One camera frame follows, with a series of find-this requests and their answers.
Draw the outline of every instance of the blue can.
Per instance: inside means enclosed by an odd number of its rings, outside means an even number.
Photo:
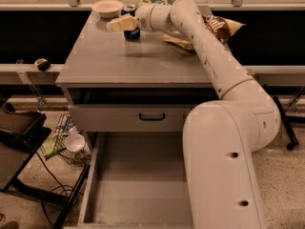
[[[135,16],[136,7],[133,5],[124,5],[121,11],[121,15],[129,13]],[[137,27],[133,31],[124,31],[124,37],[128,40],[136,40],[140,37],[140,29]]]

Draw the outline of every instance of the floor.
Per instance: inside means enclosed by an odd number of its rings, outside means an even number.
[[[37,107],[35,99],[13,97],[9,99],[17,111],[34,110]],[[300,103],[299,110],[304,112]],[[59,117],[67,113],[67,103],[62,98],[47,99],[43,110],[46,114],[46,127],[54,131]],[[282,127],[276,139],[267,147],[253,153],[257,180],[264,200],[267,221],[270,229],[304,229],[305,228],[305,138],[304,128],[294,124],[294,130],[299,145],[293,151],[288,151],[286,145],[289,138]],[[65,185],[73,185],[82,168],[67,164],[59,156],[54,156],[45,164],[53,174]],[[19,178],[25,183],[45,190],[58,186],[47,173],[38,156],[34,156]],[[67,216],[65,225],[77,224],[82,195],[77,204]],[[50,221],[55,221],[58,207],[46,204]],[[6,215],[6,220],[17,220],[21,229],[51,228],[40,202],[28,200],[11,194],[0,193],[0,213]]]

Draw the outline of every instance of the black handle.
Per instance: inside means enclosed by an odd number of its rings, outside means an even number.
[[[139,114],[139,119],[143,121],[161,121],[165,119],[165,114]]]

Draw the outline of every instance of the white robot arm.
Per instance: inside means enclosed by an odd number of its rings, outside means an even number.
[[[252,152],[270,143],[279,130],[274,101],[205,28],[192,0],[144,5],[135,19],[142,31],[179,31],[192,41],[221,99],[196,106],[184,125],[194,228],[267,228]]]

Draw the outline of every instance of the bowl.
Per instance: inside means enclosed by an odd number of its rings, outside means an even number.
[[[70,134],[65,140],[65,146],[70,152],[78,152],[86,145],[85,138],[80,134]]]
[[[118,0],[101,0],[94,3],[91,8],[97,11],[102,18],[111,19],[118,15],[123,3]]]

